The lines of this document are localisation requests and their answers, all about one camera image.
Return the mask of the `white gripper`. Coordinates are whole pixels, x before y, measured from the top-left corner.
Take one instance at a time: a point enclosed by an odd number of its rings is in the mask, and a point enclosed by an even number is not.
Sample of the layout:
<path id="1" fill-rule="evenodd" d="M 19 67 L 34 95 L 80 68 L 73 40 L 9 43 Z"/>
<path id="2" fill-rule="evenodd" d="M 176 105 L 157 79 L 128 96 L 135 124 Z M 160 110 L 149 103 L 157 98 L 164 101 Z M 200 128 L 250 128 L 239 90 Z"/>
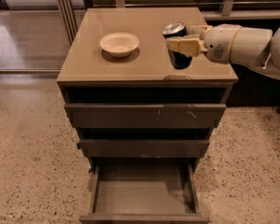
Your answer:
<path id="1" fill-rule="evenodd" d="M 240 25 L 220 24 L 191 25 L 188 35 L 193 37 L 169 37 L 166 39 L 168 50 L 181 53 L 187 57 L 204 56 L 213 63 L 229 63 L 231 61 L 231 44 Z"/>

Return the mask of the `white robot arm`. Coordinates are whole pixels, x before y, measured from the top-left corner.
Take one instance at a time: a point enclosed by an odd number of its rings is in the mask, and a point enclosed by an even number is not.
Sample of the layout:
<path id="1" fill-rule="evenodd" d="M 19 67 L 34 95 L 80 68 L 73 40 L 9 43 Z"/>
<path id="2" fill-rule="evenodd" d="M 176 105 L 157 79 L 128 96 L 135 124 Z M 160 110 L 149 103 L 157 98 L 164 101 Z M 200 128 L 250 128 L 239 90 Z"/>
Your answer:
<path id="1" fill-rule="evenodd" d="M 274 33 L 237 24 L 191 25 L 187 35 L 167 38 L 166 46 L 188 57 L 203 54 L 212 63 L 234 63 L 280 80 L 280 27 Z"/>

